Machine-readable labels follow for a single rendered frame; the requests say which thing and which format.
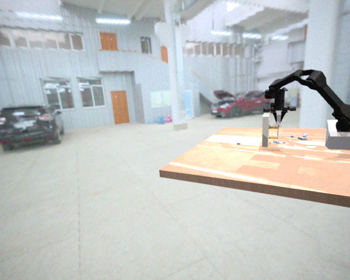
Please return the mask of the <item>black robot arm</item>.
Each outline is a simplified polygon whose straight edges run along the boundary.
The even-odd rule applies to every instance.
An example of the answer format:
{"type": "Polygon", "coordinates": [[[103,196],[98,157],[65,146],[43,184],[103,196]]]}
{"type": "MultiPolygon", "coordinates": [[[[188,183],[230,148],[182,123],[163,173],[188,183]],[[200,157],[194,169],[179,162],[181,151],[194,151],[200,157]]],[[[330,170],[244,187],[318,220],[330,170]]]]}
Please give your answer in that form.
{"type": "Polygon", "coordinates": [[[334,109],[332,116],[338,121],[336,122],[337,132],[350,132],[350,105],[344,104],[342,100],[327,85],[326,77],[321,71],[309,69],[298,69],[296,72],[282,78],[276,79],[265,91],[266,99],[282,99],[285,98],[286,88],[280,89],[288,83],[298,81],[301,85],[305,85],[312,90],[316,90],[334,109]],[[301,76],[309,75],[306,80],[301,76]]]}

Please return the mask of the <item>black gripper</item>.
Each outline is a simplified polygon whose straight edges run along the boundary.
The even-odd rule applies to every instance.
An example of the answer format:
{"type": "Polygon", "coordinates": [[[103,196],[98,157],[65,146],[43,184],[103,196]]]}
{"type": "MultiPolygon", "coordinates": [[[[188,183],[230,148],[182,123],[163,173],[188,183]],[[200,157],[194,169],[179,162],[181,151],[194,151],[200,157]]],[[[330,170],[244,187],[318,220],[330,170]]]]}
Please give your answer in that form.
{"type": "Polygon", "coordinates": [[[284,98],[282,98],[282,99],[275,99],[274,108],[270,108],[270,107],[263,108],[263,112],[271,111],[271,113],[273,113],[274,115],[275,121],[277,122],[276,110],[281,110],[281,121],[282,121],[283,116],[286,114],[286,112],[288,112],[287,110],[296,111],[296,107],[295,106],[284,107],[284,98]]]}

